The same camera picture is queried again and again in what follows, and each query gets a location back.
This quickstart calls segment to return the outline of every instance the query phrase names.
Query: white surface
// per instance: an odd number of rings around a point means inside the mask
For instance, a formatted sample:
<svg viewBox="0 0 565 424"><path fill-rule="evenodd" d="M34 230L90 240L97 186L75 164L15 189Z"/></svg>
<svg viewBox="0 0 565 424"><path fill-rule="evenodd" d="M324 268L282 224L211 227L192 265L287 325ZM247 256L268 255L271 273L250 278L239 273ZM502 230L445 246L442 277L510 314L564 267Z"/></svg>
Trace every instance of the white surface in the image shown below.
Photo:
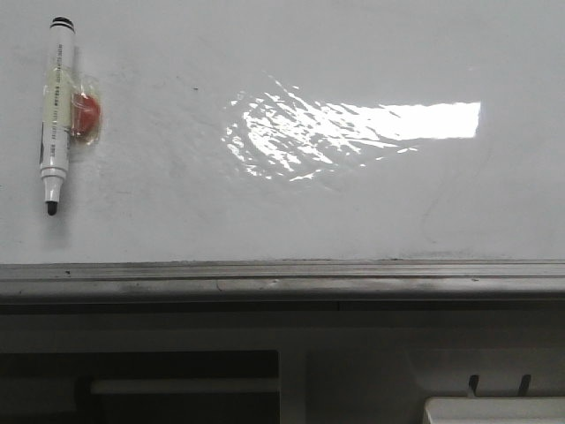
<svg viewBox="0 0 565 424"><path fill-rule="evenodd" d="M57 15L105 123L48 217ZM559 0L3 0L0 262L563 259L564 19Z"/></svg>
<svg viewBox="0 0 565 424"><path fill-rule="evenodd" d="M565 398L431 398L424 424L562 424Z"/></svg>

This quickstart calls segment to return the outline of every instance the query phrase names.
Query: whiteboard marker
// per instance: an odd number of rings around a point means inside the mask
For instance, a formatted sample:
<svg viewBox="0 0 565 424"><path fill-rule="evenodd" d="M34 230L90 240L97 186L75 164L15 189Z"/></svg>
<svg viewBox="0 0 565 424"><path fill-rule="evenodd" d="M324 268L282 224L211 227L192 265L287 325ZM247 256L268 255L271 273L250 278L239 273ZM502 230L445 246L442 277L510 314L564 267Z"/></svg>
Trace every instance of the whiteboard marker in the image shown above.
<svg viewBox="0 0 565 424"><path fill-rule="evenodd" d="M49 215L57 212L61 186L69 170L73 57L74 25L67 18L54 18L49 30L40 159Z"/></svg>

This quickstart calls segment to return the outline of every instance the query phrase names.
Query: whiteboard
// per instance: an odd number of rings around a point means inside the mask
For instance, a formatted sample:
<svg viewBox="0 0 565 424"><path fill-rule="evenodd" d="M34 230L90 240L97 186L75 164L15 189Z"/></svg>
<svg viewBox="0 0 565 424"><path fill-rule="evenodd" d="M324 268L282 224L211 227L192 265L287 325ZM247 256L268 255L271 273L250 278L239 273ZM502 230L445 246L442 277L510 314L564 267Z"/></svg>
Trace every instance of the whiteboard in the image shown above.
<svg viewBox="0 0 565 424"><path fill-rule="evenodd" d="M50 21L102 90L59 212ZM565 3L3 0L0 262L565 258Z"/></svg>

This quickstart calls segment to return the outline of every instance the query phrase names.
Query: black marker tip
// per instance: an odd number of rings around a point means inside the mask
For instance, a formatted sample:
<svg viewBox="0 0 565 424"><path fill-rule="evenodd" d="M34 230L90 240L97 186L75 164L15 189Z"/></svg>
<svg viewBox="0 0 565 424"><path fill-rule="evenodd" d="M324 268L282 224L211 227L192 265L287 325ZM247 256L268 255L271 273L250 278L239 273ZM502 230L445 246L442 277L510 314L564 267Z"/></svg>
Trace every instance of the black marker tip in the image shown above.
<svg viewBox="0 0 565 424"><path fill-rule="evenodd" d="M47 213L50 216L53 216L54 214L57 213L58 202L56 202L56 201L46 201L45 203L47 203Z"/></svg>

